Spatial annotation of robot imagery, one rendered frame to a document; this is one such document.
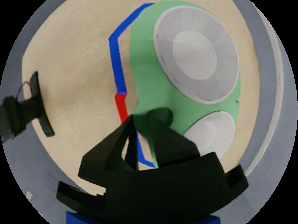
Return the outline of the long green block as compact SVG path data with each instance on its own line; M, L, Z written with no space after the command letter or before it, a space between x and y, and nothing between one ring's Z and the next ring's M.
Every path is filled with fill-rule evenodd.
M158 165L147 112L150 111L158 121L182 135L197 120L215 111L229 113L236 127L240 106L237 101L241 95L240 65L235 88L227 98L215 104L204 104L190 99L181 93L164 73L154 49L154 27L163 12L176 6L192 6L210 13L203 7L183 0L160 1L143 9L130 31L129 55L139 100L133 121L139 134L148 140L156 168Z

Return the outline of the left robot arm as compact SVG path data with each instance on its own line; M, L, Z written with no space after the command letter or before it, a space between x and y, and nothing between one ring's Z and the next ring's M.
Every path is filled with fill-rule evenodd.
M38 71L34 71L29 84L31 98L19 103L18 98L14 98L14 96L7 96L2 99L2 104L0 105L0 135L2 144L10 137L14 139L17 135L25 131L26 125L37 118L46 137L53 137L55 135L43 105Z

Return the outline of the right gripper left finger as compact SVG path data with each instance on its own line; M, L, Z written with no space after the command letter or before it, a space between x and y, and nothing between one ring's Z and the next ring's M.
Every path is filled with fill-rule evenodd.
M127 141L128 137L129 140ZM128 147L123 160L122 151L126 142L128 142ZM134 125L133 114L83 155L80 166L107 171L139 170L137 130Z

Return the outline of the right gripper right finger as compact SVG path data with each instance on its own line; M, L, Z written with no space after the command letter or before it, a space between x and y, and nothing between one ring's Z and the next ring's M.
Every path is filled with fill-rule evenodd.
M201 156L193 141L158 121L150 111L147 112L147 119L158 168Z

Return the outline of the blue tape outline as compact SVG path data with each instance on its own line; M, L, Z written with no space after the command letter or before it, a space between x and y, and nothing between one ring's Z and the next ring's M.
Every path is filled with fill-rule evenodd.
M115 31L108 38L113 74L114 74L114 79L115 79L116 88L117 88L117 94L115 95L114 98L115 98L121 123L123 123L129 116L128 116L128 112L127 112L127 108L124 100L127 95L127 89L125 85L123 69L121 64L118 37L140 15L143 9L153 4L155 3L144 3L140 7L138 7L115 29ZM138 138L138 161L139 163L142 163L144 165L156 168L152 162L145 160L139 138Z

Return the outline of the grey steel bowl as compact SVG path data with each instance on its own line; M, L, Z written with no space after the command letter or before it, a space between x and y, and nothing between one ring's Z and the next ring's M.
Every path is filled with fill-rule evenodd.
M182 135L197 144L201 156L215 151L221 158L233 139L234 130L233 117L225 111L215 111L197 120Z
M192 6L170 8L158 18L153 41L164 73L190 99L215 104L235 88L237 48L225 26L210 13Z

